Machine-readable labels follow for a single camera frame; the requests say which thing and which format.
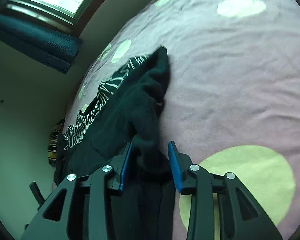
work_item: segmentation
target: large yellow circle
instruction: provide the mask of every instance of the large yellow circle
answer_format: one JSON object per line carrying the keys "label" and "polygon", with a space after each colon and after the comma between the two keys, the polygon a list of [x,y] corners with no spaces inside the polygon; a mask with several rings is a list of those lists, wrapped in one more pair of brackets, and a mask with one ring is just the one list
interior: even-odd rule
{"label": "large yellow circle", "polygon": [[[231,147],[211,155],[199,165],[214,174],[235,173],[275,225],[289,211],[296,187],[293,171],[286,159],[274,150],[257,145]],[[187,229],[190,205],[190,195],[180,196],[180,216]],[[215,199],[215,225],[219,234],[216,207]]]}

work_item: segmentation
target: window frame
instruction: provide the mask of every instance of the window frame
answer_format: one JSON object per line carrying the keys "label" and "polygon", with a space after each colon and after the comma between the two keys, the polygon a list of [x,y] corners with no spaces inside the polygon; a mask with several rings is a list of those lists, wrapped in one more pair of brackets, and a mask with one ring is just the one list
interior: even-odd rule
{"label": "window frame", "polygon": [[1,13],[79,37],[105,0],[83,0],[75,13],[38,0],[8,0]]}

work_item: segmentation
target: polka dot bedsheet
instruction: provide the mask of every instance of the polka dot bedsheet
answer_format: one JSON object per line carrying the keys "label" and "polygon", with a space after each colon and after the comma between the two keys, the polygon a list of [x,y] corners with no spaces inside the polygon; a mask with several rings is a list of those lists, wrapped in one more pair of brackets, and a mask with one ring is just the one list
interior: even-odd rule
{"label": "polka dot bedsheet", "polygon": [[[91,65],[65,129],[101,80],[160,45],[171,64],[161,151],[174,140],[208,171],[236,173],[288,239],[300,224],[300,7],[295,0],[153,0]],[[173,239],[186,239],[189,210],[190,197],[176,194]]]}

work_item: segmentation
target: black cloth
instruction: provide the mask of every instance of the black cloth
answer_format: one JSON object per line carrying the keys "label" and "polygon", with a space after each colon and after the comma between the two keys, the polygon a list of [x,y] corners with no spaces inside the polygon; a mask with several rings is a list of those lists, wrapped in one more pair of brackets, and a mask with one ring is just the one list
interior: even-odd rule
{"label": "black cloth", "polygon": [[[158,150],[158,116],[168,82],[167,51],[160,47],[129,73],[80,143],[65,150],[64,135],[58,137],[57,184],[72,172],[78,176],[92,174],[132,142],[131,180],[121,197],[111,198],[117,240],[172,238],[175,187],[169,161]],[[84,217],[83,239],[87,212]]]}

